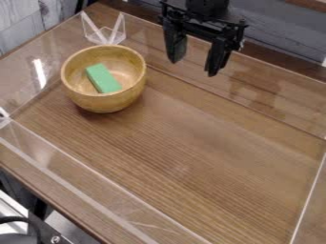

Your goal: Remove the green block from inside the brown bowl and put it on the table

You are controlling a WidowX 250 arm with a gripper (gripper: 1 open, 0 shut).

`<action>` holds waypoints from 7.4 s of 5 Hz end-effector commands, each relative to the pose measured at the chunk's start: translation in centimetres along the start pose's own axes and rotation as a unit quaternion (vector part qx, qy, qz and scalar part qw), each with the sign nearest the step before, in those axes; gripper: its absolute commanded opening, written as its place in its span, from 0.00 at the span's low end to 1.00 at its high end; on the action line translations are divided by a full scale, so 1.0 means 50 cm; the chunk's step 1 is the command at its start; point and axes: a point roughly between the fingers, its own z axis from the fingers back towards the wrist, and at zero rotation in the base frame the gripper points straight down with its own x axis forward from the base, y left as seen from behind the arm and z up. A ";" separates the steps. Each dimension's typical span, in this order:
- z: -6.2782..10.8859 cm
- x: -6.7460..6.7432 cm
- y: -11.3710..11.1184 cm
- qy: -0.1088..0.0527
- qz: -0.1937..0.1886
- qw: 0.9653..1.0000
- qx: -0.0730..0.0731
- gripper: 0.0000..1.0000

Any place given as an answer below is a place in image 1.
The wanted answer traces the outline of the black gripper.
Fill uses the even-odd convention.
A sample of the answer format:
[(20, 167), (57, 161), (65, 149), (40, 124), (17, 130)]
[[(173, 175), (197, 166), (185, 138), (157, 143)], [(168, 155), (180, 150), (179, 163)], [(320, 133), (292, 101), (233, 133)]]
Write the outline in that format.
[(212, 77), (225, 67), (231, 50), (244, 43), (247, 21), (229, 14), (231, 0), (160, 0), (160, 23), (168, 59), (176, 63), (185, 54), (187, 35), (211, 42), (204, 71)]

